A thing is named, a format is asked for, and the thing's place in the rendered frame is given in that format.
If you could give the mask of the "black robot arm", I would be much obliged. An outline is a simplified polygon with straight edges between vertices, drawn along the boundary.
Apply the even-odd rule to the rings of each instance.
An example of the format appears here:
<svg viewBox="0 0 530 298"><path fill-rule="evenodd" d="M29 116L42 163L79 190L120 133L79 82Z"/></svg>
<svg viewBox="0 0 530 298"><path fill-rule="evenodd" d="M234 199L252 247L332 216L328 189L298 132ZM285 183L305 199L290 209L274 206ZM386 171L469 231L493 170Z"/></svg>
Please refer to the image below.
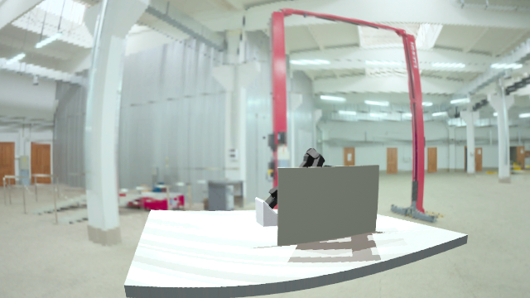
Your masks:
<svg viewBox="0 0 530 298"><path fill-rule="evenodd" d="M298 167L317 167L322 166L325 163L325 159L319 154L315 148L310 148L306 151L306 154L303 156L303 162ZM269 193L271 194L266 200L266 204L268 204L272 209L277 205L277 186L271 188L269 190Z"/></svg>

